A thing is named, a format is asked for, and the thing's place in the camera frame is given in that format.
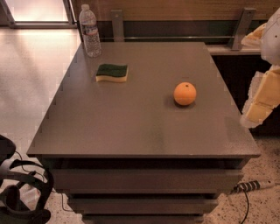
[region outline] bottle cap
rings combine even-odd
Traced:
[[[85,4],[83,4],[83,5],[81,6],[81,9],[82,9],[83,11],[89,10],[89,5],[85,3]]]

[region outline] water bottle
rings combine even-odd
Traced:
[[[88,4],[81,6],[80,29],[84,45],[89,57],[97,57],[102,53],[95,14],[89,9]]]

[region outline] terrazzo floor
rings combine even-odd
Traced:
[[[35,160],[25,153],[80,43],[76,30],[0,28],[0,134],[16,144],[24,159]],[[280,136],[255,137],[255,141],[262,155],[244,167],[242,181],[269,179],[277,185],[248,193],[250,209],[244,223],[277,224],[280,223]],[[69,210],[67,197],[63,199],[63,207]],[[218,201],[219,205],[205,215],[203,224],[241,222],[247,209],[243,193],[222,194]],[[52,213],[50,224],[84,223],[80,214],[64,211],[62,195],[56,192],[52,192],[45,208]],[[10,224],[1,217],[0,223]]]

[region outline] orange fruit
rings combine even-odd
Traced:
[[[182,106],[190,105],[195,101],[196,89],[190,82],[182,82],[175,87],[174,100]]]

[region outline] sponge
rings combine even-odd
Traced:
[[[96,81],[125,82],[128,71],[127,65],[102,64],[99,65],[95,78]]]

